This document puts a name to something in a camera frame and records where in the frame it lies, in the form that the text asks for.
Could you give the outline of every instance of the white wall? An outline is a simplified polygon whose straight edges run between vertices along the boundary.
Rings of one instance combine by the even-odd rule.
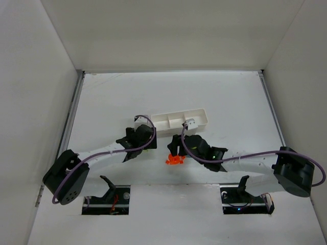
[[[76,71],[39,0],[0,2],[0,243],[27,242]]]
[[[287,145],[312,156],[327,170],[326,13],[326,0],[306,0],[264,75]],[[320,178],[317,170],[315,180]],[[312,189],[325,237],[326,187]]]
[[[77,69],[263,69],[303,0],[42,0]]]

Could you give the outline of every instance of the screw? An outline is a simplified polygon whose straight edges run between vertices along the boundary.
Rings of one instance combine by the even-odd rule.
[[[223,199],[226,199],[226,198],[227,198],[227,191],[223,191],[223,192],[221,192],[221,197],[222,197]]]
[[[124,198],[125,200],[129,199],[129,197],[130,197],[130,194],[129,194],[128,192],[125,192],[125,193],[123,194],[123,198]]]

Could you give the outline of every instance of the white tabletop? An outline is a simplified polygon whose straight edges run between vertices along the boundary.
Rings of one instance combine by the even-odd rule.
[[[199,134],[212,146],[281,146],[257,72],[186,71],[86,75],[68,148],[106,146],[137,114],[199,108],[209,121]],[[168,166],[170,141],[160,137],[158,149],[101,170],[114,184],[132,185],[129,215],[81,216],[82,198],[53,205],[46,189],[29,244],[325,244],[309,198],[273,193],[273,215],[224,215],[216,183],[245,173],[214,173],[192,159]]]

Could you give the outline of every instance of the white floor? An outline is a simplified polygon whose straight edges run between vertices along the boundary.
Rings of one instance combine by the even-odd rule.
[[[198,108],[207,112],[199,134],[210,145],[246,152],[281,145],[257,72],[197,71],[86,75],[69,148],[114,142],[136,114]],[[223,215],[215,183],[245,173],[210,172],[191,159],[167,166],[170,141],[159,138],[158,149],[91,173],[132,184],[128,216],[81,216],[82,198],[52,205],[46,189],[29,244],[325,244],[308,198],[273,193],[271,216]]]

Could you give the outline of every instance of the white divided container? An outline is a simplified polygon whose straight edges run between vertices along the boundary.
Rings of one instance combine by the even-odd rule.
[[[157,129],[158,135],[180,134],[183,129],[182,124],[192,118],[195,120],[199,129],[203,129],[208,123],[204,109],[151,115],[151,120]],[[194,134],[195,131],[196,129],[191,132],[188,131],[185,134]]]

